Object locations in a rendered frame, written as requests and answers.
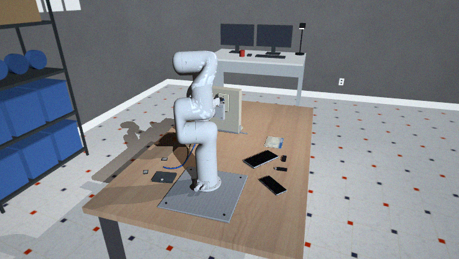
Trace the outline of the grey backing panel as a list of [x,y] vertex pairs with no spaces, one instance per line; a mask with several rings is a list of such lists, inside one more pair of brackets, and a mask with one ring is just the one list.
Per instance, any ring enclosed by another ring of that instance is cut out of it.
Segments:
[[225,119],[219,120],[218,117],[210,119],[217,125],[218,130],[232,131],[239,133],[241,125],[241,101],[242,89],[212,86],[213,97],[219,93],[229,95],[229,112],[225,112]]

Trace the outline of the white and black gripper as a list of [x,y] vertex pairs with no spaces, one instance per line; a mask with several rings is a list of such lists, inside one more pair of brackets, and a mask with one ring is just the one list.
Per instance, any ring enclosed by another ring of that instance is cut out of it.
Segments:
[[224,98],[218,97],[218,95],[216,94],[215,97],[213,97],[213,100],[215,101],[216,107],[219,107],[220,102],[223,101]]

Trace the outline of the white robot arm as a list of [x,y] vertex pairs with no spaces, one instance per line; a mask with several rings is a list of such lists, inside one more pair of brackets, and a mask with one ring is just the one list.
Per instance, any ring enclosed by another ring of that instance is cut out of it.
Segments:
[[194,191],[214,191],[221,185],[216,158],[218,128],[209,120],[213,117],[225,119],[225,103],[216,107],[212,92],[218,57],[214,52],[204,50],[176,52],[172,63],[177,74],[193,76],[187,97],[174,102],[177,141],[180,144],[198,144],[195,150],[197,178]]

